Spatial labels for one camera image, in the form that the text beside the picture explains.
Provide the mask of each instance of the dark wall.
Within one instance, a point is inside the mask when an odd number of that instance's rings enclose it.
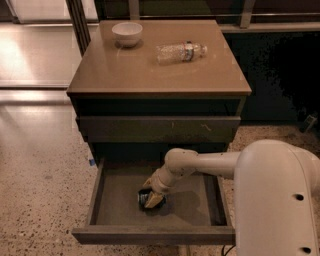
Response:
[[[320,112],[319,32],[225,34],[252,90],[244,120],[297,120]]]

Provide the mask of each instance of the screw hole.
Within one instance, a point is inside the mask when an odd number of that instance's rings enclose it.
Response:
[[[305,254],[310,254],[311,253],[311,249],[309,247],[302,247],[301,250],[305,253]]]
[[[295,194],[294,197],[298,200],[298,201],[303,201],[304,196],[301,194]]]

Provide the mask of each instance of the bottle label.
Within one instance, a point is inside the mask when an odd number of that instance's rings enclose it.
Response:
[[[184,47],[184,58],[183,61],[191,61],[193,58],[193,45],[191,41],[187,41],[185,43],[183,43],[183,47]]]

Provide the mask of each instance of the plastic water bottle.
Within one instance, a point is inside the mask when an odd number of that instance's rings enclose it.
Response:
[[[190,62],[206,56],[207,51],[207,46],[191,41],[156,46],[157,60],[161,65]]]

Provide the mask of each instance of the cable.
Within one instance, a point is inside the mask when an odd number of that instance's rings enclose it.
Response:
[[[232,245],[226,252],[224,252],[224,248],[226,246],[224,245],[221,249],[221,256],[227,256],[227,254],[235,247],[235,245]]]

